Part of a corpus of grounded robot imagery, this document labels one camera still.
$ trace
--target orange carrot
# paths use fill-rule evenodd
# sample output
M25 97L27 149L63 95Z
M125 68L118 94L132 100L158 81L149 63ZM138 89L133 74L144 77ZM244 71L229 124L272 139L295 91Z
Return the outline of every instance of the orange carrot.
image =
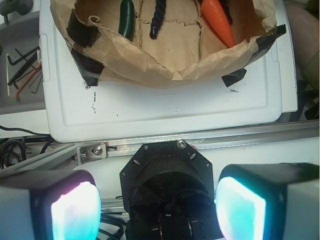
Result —
M201 12L229 48L236 45L227 16L219 0L203 0Z

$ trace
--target cardboard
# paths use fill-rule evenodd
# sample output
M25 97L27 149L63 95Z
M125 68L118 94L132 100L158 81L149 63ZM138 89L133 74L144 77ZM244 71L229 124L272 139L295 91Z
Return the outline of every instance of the cardboard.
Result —
M274 0L228 1L237 43L232 48L201 16L198 0L167 0L154 40L149 33L156 1L132 1L136 19L129 41L117 33L120 0L51 0L54 22L70 49L103 65L99 80L167 89L216 79L246 66L260 50L257 39L276 32Z

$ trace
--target cyan light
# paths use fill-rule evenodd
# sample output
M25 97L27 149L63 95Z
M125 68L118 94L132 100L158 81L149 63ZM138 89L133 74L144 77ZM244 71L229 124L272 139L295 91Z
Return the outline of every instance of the cyan light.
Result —
M95 240L101 216L98 189L82 182L51 205L53 240Z
M216 189L216 213L227 240L262 240L266 200L233 177L222 178Z

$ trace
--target black plastic part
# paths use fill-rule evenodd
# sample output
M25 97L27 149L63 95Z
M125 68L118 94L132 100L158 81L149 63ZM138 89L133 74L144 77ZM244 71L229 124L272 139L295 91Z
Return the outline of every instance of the black plastic part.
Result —
M0 15L6 16L13 12L26 15L30 12L33 5L33 0L3 0L0 2Z
M118 33L132 41L135 31L135 5L132 0L122 0Z
M77 18L75 9L71 11L66 31L69 37L83 48L91 48L101 36L97 26L87 26Z
M126 239L222 238L212 164L190 145L180 148L177 141L142 145L120 172L120 182L130 216Z
M223 76L222 80L223 80L225 86L228 88L231 85L242 80L245 77L246 72L247 72L247 70L245 70L244 68L241 68L237 71L234 71L228 75Z
M276 34L257 38L256 43L258 45L258 51L252 55L247 65L263 57L270 50L276 39L284 35L286 32L286 25L284 24L276 27ZM231 85L242 80L245 77L246 72L247 71L244 68L239 69L233 73L223 76L222 80L226 87L230 87Z
M71 50L71 55L86 84L90 87L98 86L98 79L104 69L104 65L83 55L74 48Z
M44 240L53 239L52 203L82 182L90 182L95 185L92 175L85 170L13 171L1 178L0 186L29 190L34 237L35 240Z
M263 239L282 239L290 184L319 179L319 166L311 163L231 164L219 177L232 177L266 201Z

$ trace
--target bolt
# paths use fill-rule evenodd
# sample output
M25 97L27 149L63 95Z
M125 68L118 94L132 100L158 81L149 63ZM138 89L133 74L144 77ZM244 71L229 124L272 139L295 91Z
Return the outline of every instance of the bolt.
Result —
M184 149L187 146L187 143L185 140L180 139L176 142L176 145L178 146L178 148Z
M102 153L103 153L103 149L102 149L102 147L101 146L96 146L93 150L92 150L92 152L93 152L93 154L94 155L101 155Z
M86 159L88 157L88 153L86 150L83 150L81 153L80 153L80 158L82 159Z

